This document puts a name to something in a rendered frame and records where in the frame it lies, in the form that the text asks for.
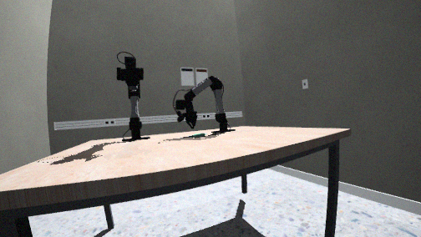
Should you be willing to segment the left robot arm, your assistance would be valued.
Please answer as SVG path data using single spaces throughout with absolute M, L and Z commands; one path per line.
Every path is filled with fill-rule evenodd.
M 211 82 L 212 81 L 212 82 Z M 230 132 L 236 131 L 235 129 L 227 129 L 227 120 L 226 120 L 226 113 L 223 109 L 222 97 L 221 97 L 221 90 L 222 90 L 222 82 L 217 78 L 210 76 L 207 80 L 202 82 L 197 87 L 193 88 L 189 91 L 184 98 L 188 100 L 176 100 L 175 105 L 177 105 L 176 110 L 184 110 L 189 107 L 193 108 L 193 98 L 209 87 L 212 89 L 214 97 L 215 97 L 215 104 L 216 104 L 216 121 L 220 123 L 220 130 L 219 131 L 211 131 L 212 133 L 223 133 L 223 132 Z M 189 102 L 188 102 L 189 101 Z

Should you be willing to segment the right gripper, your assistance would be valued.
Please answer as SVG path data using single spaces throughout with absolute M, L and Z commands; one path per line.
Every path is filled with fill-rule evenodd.
M 141 71 L 140 71 L 141 70 Z M 140 81 L 144 79 L 144 69 L 136 68 L 134 63 L 133 65 L 125 65 L 125 69 L 117 68 L 117 80 L 121 81 Z

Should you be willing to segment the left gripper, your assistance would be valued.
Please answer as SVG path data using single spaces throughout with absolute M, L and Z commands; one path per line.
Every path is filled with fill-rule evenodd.
M 190 125 L 190 122 L 191 122 L 193 127 L 191 125 L 190 125 L 190 127 L 193 129 L 195 127 L 195 123 L 196 123 L 196 120 L 197 120 L 197 115 L 196 115 L 197 112 L 196 111 L 192 112 L 192 111 L 194 111 L 194 108 L 192 108 L 192 107 L 187 108 L 186 113 L 183 113 L 183 115 L 186 117 L 185 120 L 189 125 Z M 179 116 L 180 116 L 180 113 L 181 113 L 181 111 L 178 112 Z

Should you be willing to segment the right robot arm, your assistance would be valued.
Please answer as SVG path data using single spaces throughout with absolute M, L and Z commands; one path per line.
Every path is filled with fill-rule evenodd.
M 136 67 L 135 58 L 124 56 L 124 64 L 133 65 L 133 63 L 135 64 L 135 67 Z M 139 98 L 140 98 L 139 81 L 135 81 L 135 83 L 129 82 L 129 81 L 125 81 L 125 82 L 127 83 L 127 86 L 128 86 L 128 94 L 131 101 L 131 116 L 129 118 L 130 119 L 129 130 L 131 130 L 132 139 L 122 139 L 122 141 L 150 139 L 150 137 L 140 137 L 139 129 L 141 129 L 142 127 L 142 121 L 139 121 L 139 113 L 138 113 L 138 103 L 139 103 Z M 136 91 L 132 91 L 132 90 L 136 90 Z

